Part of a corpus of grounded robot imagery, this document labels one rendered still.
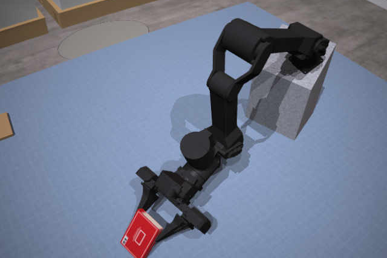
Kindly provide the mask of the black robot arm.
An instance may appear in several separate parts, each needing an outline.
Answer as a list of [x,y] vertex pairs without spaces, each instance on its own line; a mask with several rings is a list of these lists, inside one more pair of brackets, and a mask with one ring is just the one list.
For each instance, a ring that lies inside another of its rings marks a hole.
[[[212,125],[186,134],[180,142],[185,165],[205,182],[221,165],[221,157],[228,159],[242,152],[244,138],[237,126],[238,94],[243,84],[261,73],[270,55],[289,51],[292,54],[289,61],[304,74],[324,61],[321,56],[325,55],[330,40],[299,22],[290,24],[288,29],[259,28],[236,18],[222,30],[213,48],[213,70],[207,79]],[[226,50],[251,64],[250,70],[237,79],[224,73]],[[195,180],[187,181],[182,177],[183,172],[162,170],[154,185],[166,196],[179,197],[184,202],[193,194]]]

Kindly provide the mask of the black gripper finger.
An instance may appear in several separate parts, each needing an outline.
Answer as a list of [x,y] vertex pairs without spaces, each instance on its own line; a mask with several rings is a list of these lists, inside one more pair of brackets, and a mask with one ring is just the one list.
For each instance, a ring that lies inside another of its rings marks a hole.
[[194,229],[194,227],[192,227],[189,223],[187,223],[179,214],[176,214],[174,217],[174,220],[158,235],[155,241],[159,242],[187,228],[191,228],[192,230]]
[[137,210],[142,208],[147,211],[159,197],[144,183],[141,182],[141,185],[143,186],[143,194]]

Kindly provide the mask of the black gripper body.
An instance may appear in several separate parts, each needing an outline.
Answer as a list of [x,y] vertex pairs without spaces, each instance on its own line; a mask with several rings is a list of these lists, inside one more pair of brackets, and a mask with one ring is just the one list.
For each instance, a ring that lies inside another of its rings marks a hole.
[[176,206],[180,211],[182,211],[183,213],[181,217],[187,223],[189,223],[192,227],[197,227],[197,229],[199,229],[203,234],[206,234],[211,227],[211,221],[208,220],[208,218],[205,217],[205,215],[203,215],[195,207],[192,207],[190,209],[190,207],[188,206],[190,204],[190,200],[196,194],[196,192],[201,191],[203,189],[203,184],[205,183],[205,180],[202,179],[202,177],[200,177],[197,172],[195,172],[187,165],[184,165],[183,167],[180,166],[178,169],[184,171],[182,177],[185,178],[187,181],[190,178],[193,178],[195,180],[195,189],[193,191],[192,196],[184,202],[180,200],[181,203],[176,200],[179,197],[170,198],[164,194],[164,191],[154,185],[154,182],[157,180],[158,176],[147,166],[139,168],[136,174],[144,181],[144,184],[155,194],[160,192],[165,198],[167,198],[171,203],[173,203],[174,206]]

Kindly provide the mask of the red card box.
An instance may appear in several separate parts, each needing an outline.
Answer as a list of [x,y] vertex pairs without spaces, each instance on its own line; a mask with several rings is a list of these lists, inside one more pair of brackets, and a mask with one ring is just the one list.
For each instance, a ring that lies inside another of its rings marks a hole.
[[163,227],[142,208],[133,217],[121,244],[134,258],[147,258]]

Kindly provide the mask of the tan flat block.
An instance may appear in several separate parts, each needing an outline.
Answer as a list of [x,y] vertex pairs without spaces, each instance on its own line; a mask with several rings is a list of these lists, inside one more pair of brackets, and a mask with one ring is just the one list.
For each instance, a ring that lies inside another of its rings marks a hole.
[[0,114],[0,141],[12,137],[13,131],[7,112]]

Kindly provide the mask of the blue-grey mat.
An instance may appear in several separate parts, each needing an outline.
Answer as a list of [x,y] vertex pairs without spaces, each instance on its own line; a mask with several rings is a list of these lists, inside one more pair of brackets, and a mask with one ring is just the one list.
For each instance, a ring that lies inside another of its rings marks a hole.
[[[120,243],[143,194],[135,174],[187,161],[212,125],[207,79],[231,20],[288,25],[250,2],[189,19],[0,85],[0,258],[134,258]],[[387,82],[334,50],[295,140],[246,117],[242,152],[190,200],[210,221],[147,258],[387,258]]]

